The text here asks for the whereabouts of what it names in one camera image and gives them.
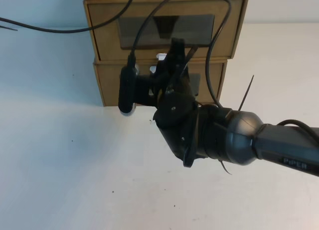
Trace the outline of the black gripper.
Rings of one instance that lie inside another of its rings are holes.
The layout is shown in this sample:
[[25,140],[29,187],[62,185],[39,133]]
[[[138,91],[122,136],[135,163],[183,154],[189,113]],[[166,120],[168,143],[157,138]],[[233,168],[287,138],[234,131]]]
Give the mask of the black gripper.
[[171,40],[171,50],[159,59],[156,74],[163,93],[159,94],[157,110],[153,116],[157,127],[173,154],[191,167],[197,154],[199,107],[193,94],[188,68],[185,66],[185,44],[180,38]]

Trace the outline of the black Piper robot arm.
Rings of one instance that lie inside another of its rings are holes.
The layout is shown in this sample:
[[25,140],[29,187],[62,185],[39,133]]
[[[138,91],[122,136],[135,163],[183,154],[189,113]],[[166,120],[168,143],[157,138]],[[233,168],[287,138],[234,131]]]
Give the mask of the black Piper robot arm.
[[200,105],[188,91],[190,55],[184,41],[174,38],[158,69],[170,81],[158,100],[154,120],[173,154],[191,167],[196,159],[248,165],[265,160],[304,173],[319,174],[319,130],[289,119],[266,124],[252,112]]

